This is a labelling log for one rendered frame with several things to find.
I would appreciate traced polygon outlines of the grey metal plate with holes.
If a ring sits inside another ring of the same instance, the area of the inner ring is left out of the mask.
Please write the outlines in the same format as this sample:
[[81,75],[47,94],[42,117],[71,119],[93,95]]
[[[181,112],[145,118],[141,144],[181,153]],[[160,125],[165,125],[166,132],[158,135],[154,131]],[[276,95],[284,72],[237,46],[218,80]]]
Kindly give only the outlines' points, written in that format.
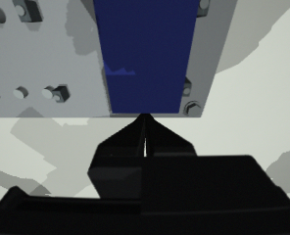
[[[0,118],[138,118],[113,114],[93,0],[35,1],[42,19],[22,23],[12,0],[0,0],[6,21],[0,23]],[[211,0],[208,15],[196,19],[186,77],[192,83],[179,114],[153,118],[192,118],[184,112],[191,101],[202,110],[238,0]],[[70,98],[57,103],[42,95],[46,87],[67,86]],[[13,91],[28,95],[17,98]]]

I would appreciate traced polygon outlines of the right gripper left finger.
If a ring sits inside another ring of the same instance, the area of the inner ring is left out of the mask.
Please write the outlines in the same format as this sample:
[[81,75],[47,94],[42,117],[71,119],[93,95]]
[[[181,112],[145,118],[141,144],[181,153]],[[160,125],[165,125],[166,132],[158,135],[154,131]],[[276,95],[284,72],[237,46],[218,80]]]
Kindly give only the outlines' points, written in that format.
[[138,157],[144,157],[144,149],[145,114],[140,114],[134,122],[98,144],[93,158],[98,155],[137,155]]

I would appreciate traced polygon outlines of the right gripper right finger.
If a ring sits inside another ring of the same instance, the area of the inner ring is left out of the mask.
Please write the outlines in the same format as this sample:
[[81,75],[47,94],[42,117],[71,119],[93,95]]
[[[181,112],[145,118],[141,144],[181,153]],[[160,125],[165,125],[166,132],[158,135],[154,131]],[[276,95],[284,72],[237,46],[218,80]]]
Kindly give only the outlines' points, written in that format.
[[145,144],[146,157],[197,156],[192,143],[157,122],[150,114],[145,114]]

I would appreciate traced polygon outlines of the dark blue flat plate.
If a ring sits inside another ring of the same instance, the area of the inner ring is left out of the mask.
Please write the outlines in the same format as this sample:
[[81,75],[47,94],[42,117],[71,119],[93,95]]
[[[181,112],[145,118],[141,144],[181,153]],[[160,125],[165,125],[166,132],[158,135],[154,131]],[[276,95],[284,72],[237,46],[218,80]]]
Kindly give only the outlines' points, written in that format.
[[200,0],[93,0],[113,114],[178,114]]

